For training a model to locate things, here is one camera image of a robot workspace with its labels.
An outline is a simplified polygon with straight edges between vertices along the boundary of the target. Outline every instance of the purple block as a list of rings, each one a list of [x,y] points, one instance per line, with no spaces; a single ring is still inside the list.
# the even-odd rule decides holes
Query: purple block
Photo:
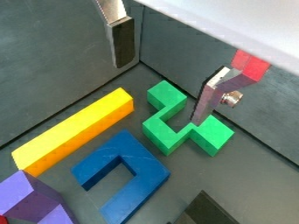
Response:
[[[53,208],[53,210],[46,214],[46,216],[38,221],[37,224],[72,224],[77,223],[74,217],[69,213],[68,209],[64,208],[62,205],[58,205]]]
[[[38,222],[64,204],[58,193],[25,171],[17,171],[0,184],[0,214]]]

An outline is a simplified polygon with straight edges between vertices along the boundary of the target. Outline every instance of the toy block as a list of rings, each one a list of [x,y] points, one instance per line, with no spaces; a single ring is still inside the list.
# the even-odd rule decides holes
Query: toy block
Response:
[[[8,224],[6,218],[0,215],[0,224]]]
[[[187,96],[161,81],[146,91],[146,100],[158,112],[142,123],[142,132],[165,156],[189,138],[213,157],[233,131],[211,115],[200,126],[188,123],[176,133],[165,121],[184,108]]]
[[[126,222],[170,174],[126,130],[120,131],[70,172],[88,190],[120,163],[134,177],[100,208],[108,224]]]
[[[173,224],[239,224],[211,196],[200,191]]]
[[[58,205],[66,207],[58,193],[25,171],[17,171],[0,184],[0,199],[1,215],[34,223]],[[65,211],[72,223],[77,223],[70,211]]]
[[[269,64],[241,50],[236,51],[231,66],[253,82],[259,82],[269,68]]]
[[[74,223],[73,218],[69,217],[68,213],[68,209],[62,205],[57,205],[37,224],[72,224]]]
[[[18,170],[37,177],[133,110],[133,98],[118,88],[13,151]]]

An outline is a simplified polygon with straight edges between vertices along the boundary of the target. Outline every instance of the gray floor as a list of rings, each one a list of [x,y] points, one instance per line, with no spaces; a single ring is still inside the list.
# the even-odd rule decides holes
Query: gray floor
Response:
[[[216,157],[209,157],[192,141],[184,143],[176,152],[165,157],[145,138],[141,133],[141,122],[154,113],[153,107],[145,100],[145,90],[160,80],[161,77],[138,64],[97,92],[61,111],[56,117],[0,150],[0,180],[16,172],[12,150],[108,92],[122,87],[134,98],[134,113],[38,177],[61,193],[78,222],[105,223],[98,208],[132,175],[120,165],[85,192],[70,175],[70,167],[112,135],[121,129],[128,129],[172,172],[168,182],[130,218],[129,224],[164,224],[166,221],[174,221],[201,190],[243,224],[297,224],[297,168],[292,167],[231,123],[224,121],[236,133]],[[189,98],[185,110],[168,122],[174,130],[188,122],[193,103],[195,100]],[[10,220],[10,223],[26,222]]]

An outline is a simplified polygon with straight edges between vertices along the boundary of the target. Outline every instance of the gray surface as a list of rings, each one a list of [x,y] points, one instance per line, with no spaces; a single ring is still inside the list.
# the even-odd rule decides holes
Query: gray surface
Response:
[[[90,0],[0,2],[0,145],[137,63],[142,6],[125,8],[136,57],[116,69]]]
[[[4,180],[16,171],[10,151],[102,95],[122,87],[134,98],[133,114],[38,177],[61,193],[80,223],[105,223],[97,211],[98,207],[132,178],[132,174],[124,166],[118,166],[96,186],[84,192],[70,175],[70,167],[112,135],[125,128],[172,173],[169,180],[128,221],[129,224],[174,222],[201,190],[241,224],[297,224],[297,168],[289,166],[236,127],[228,125],[236,133],[216,157],[209,157],[192,141],[184,143],[173,154],[165,157],[145,138],[141,133],[141,122],[156,112],[146,103],[145,90],[160,80],[161,78],[153,74],[152,70],[137,65],[94,94],[57,114],[46,123],[0,150],[0,180]],[[187,108],[169,121],[176,130],[188,122],[192,104],[193,99],[188,99]],[[12,220],[10,223],[24,224],[25,222]]]
[[[295,0],[136,0],[299,75]]]
[[[231,67],[235,48],[145,8],[141,61],[193,97],[220,66]],[[279,153],[299,164],[299,78],[271,67],[264,79],[240,89],[236,108],[217,111]]]

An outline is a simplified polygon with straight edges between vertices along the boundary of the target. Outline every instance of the gray wall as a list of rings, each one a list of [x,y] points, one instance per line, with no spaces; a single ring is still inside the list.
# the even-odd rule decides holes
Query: gray wall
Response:
[[[124,2],[136,57],[121,69],[90,0],[0,2],[0,146],[137,63],[144,7]]]
[[[236,49],[158,12],[144,8],[140,60],[193,97]],[[217,111],[299,164],[299,78],[271,67],[264,79],[240,90],[241,103]]]

